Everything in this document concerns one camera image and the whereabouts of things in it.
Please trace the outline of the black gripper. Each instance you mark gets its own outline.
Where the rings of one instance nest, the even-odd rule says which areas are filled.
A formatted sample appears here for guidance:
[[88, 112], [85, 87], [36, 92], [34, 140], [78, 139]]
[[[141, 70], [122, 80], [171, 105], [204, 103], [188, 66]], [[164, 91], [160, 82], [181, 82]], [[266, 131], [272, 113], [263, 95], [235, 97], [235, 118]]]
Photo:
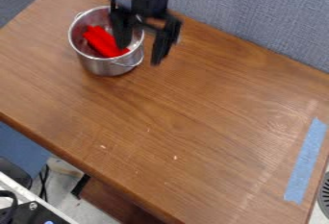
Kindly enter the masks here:
[[181, 21], [167, 13], [168, 0], [131, 0], [131, 10], [109, 0], [109, 21], [114, 44], [118, 49], [125, 48], [132, 40], [133, 26], [137, 25], [136, 15], [140, 18], [155, 18], [164, 21], [164, 27], [155, 30], [151, 49], [151, 65], [160, 65], [171, 47], [179, 41]]

